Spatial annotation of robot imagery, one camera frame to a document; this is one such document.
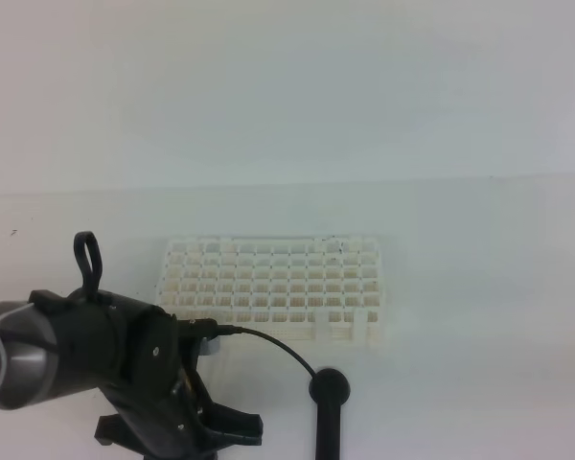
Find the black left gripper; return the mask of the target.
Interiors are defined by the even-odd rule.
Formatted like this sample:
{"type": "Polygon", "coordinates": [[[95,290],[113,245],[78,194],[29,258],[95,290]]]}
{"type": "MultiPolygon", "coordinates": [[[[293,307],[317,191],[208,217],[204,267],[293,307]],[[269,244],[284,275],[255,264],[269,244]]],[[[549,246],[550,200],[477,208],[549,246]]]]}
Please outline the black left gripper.
{"type": "MultiPolygon", "coordinates": [[[[118,294],[102,293],[125,326],[124,358],[117,380],[101,387],[117,413],[99,418],[95,436],[145,459],[216,459],[198,437],[183,396],[183,368],[176,320],[162,309],[118,294]]],[[[264,423],[212,402],[199,419],[213,446],[260,446],[264,423]]]]}

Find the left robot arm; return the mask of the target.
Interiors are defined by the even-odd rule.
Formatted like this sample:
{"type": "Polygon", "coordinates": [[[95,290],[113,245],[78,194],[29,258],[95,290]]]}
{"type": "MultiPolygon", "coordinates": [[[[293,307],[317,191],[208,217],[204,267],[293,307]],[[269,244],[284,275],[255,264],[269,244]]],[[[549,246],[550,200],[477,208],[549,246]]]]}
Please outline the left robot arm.
{"type": "Polygon", "coordinates": [[[146,459],[213,459],[257,446],[263,422],[215,403],[196,367],[213,319],[180,320],[108,292],[95,299],[38,290],[0,302],[0,409],[16,410],[91,389],[114,413],[95,437],[146,459]]]}

